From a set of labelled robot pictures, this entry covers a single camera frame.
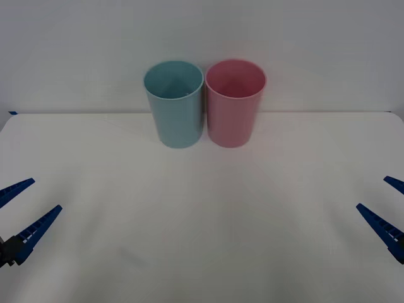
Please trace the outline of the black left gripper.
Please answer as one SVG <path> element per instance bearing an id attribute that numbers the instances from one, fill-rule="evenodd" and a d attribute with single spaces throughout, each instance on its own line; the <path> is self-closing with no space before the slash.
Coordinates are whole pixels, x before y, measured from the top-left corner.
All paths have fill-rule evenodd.
<path id="1" fill-rule="evenodd" d="M 25 189 L 35 183 L 33 178 L 26 179 L 0 190 L 0 208 L 9 203 L 13 198 L 22 193 Z M 3 242 L 1 240 L 0 268 L 8 264 L 21 265 L 33 252 L 34 247 L 42 236 L 47 232 L 54 220 L 62 211 L 62 206 L 57 205 L 51 211 Z"/>

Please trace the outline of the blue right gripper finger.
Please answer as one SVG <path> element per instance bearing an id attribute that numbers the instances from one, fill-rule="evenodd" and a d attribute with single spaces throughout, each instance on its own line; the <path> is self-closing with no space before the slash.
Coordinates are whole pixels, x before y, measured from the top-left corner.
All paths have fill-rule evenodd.
<path id="1" fill-rule="evenodd" d="M 361 203 L 356 206 L 356 209 L 384 242 L 393 257 L 403 264 L 403 232 Z"/>
<path id="2" fill-rule="evenodd" d="M 390 176 L 386 176 L 384 181 L 399 192 L 404 192 L 404 182 Z"/>

